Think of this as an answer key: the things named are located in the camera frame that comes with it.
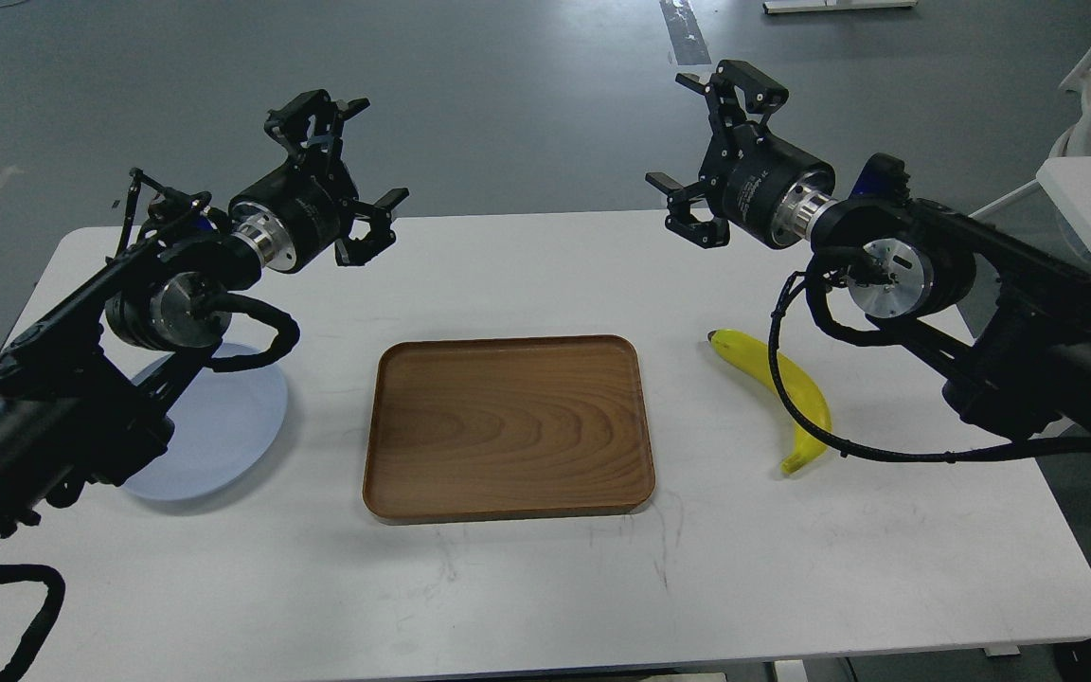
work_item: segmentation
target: black cable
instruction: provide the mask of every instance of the black cable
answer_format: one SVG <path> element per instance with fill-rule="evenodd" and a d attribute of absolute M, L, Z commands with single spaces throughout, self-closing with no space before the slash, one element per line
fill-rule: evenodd
<path fill-rule="evenodd" d="M 208 311 L 242 313 L 255 322 L 267 324 L 276 330 L 276 337 L 273 338 L 267 350 L 248 356 L 209 358 L 208 361 L 204 361 L 204 366 L 213 371 L 243 371 L 268 367 L 287 356 L 293 346 L 298 345 L 298 338 L 302 336 L 302 330 L 286 311 L 260 301 L 259 298 L 242 297 L 240 294 L 230 294 L 228 290 L 204 298 L 200 302 L 197 311 L 200 313 Z"/>
<path fill-rule="evenodd" d="M 956 463 L 1007 462 L 1042 455 L 1091 453 L 1091 438 L 1072 436 L 1040 438 L 1040 440 L 1035 441 L 1006 443 L 1004 445 L 993 445 L 991 448 L 973 448 L 960 453 L 900 453 L 896 452 L 896 450 L 872 448 L 870 445 L 854 443 L 854 441 L 849 441 L 848 438 L 841 438 L 835 433 L 824 431 L 823 428 L 818 428 L 805 414 L 802 414 L 802 410 L 789 397 L 789 392 L 786 392 L 786 385 L 782 376 L 780 376 L 780 363 L 777 361 L 777 355 L 780 350 L 780 322 L 784 319 L 789 306 L 798 298 L 798 292 L 811 285 L 810 280 L 805 279 L 808 272 L 795 272 L 786 279 L 786 285 L 782 286 L 782 290 L 777 298 L 777 306 L 774 308 L 774 312 L 771 312 L 771 323 L 769 325 L 769 374 L 771 375 L 771 380 L 774 380 L 774 385 L 777 387 L 777 397 L 782 402 L 786 411 L 792 416 L 793 421 L 800 423 L 800 427 L 804 428 L 814 438 L 817 438 L 818 441 L 822 441 L 823 444 L 840 450 L 841 456 L 852 455 L 865 458 L 865 460 L 883 463 Z M 823 280 L 819 279 L 818 284 L 823 285 Z"/>
<path fill-rule="evenodd" d="M 40 583 L 47 588 L 45 600 L 38 612 L 27 624 L 27 630 L 19 636 L 19 646 L 11 655 L 11 660 L 0 672 L 0 682 L 19 682 L 27 668 L 36 660 L 39 648 L 53 630 L 58 614 L 61 613 L 61 602 L 65 599 L 65 582 L 56 569 L 48 565 L 21 563 L 0 565 L 0 585 L 9 583 Z"/>

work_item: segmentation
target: scuff mark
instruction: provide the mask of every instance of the scuff mark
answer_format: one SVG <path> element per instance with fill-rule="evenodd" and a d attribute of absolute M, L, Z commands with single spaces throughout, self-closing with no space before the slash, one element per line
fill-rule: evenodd
<path fill-rule="evenodd" d="M 659 560 L 655 560 L 655 574 L 659 577 L 659 584 L 663 586 L 664 593 L 671 593 L 671 588 L 668 587 L 668 566 L 663 563 L 659 563 Z"/>

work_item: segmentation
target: yellow banana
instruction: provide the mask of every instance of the yellow banana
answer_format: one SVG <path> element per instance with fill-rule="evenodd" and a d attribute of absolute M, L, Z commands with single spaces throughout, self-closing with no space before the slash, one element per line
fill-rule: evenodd
<path fill-rule="evenodd" d="M 714 347 L 715 352 L 723 361 L 731 362 L 732 366 L 746 372 L 760 384 L 767 385 L 774 394 L 777 393 L 777 387 L 771 382 L 769 372 L 769 347 L 760 340 L 735 328 L 719 328 L 709 333 L 709 345 Z M 781 354 L 777 354 L 777 363 L 780 367 L 780 376 L 786 383 L 786 392 L 793 399 L 793 404 L 816 427 L 823 428 L 824 431 L 830 431 L 831 411 L 828 410 L 828 402 L 824 400 L 823 393 L 819 392 L 815 381 L 811 380 L 811 376 L 807 376 L 801 367 Z M 827 445 L 795 423 L 793 424 L 793 452 L 780 463 L 780 470 L 784 475 L 791 475 L 802 469 L 807 463 L 813 462 L 826 448 Z"/>

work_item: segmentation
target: desk leg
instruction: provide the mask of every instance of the desk leg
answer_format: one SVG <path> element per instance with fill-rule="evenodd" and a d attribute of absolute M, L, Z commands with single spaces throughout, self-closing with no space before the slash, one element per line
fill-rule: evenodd
<path fill-rule="evenodd" d="M 1021 649 L 1017 647 L 985 647 L 983 655 L 987 657 L 1019 657 Z"/>
<path fill-rule="evenodd" d="M 807 682 L 806 666 L 801 660 L 775 660 L 769 666 L 777 682 Z"/>

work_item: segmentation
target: power cord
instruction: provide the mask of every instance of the power cord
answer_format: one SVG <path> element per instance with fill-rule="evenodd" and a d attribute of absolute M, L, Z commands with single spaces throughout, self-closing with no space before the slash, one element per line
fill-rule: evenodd
<path fill-rule="evenodd" d="M 786 279 L 780 295 L 777 298 L 777 306 L 771 312 L 771 323 L 769 325 L 769 372 L 774 385 L 777 387 L 777 397 L 780 398 L 786 411 L 792 416 L 793 421 L 811 435 L 817 438 L 830 448 L 840 450 L 840 455 L 848 457 L 865 458 L 882 463 L 956 463 L 956 462 L 1008 462 L 1021 460 L 1021 458 L 1036 457 L 1042 455 L 1055 455 L 1065 453 L 1091 453 L 1091 438 L 1039 438 L 1035 441 L 1021 441 L 1017 443 L 1006 443 L 1004 445 L 993 445 L 991 448 L 964 450 L 964 452 L 951 453 L 900 453 L 895 450 L 872 448 L 870 445 L 854 443 L 848 438 L 841 438 L 835 433 L 824 431 L 818 428 L 802 410 L 793 404 L 793 399 L 786 392 L 786 385 L 780 376 L 780 366 L 777 356 L 780 350 L 780 322 L 786 316 L 789 306 L 798 298 L 802 290 L 808 286 L 826 286 L 828 282 L 822 276 L 817 276 L 814 270 L 806 272 L 795 272 Z"/>

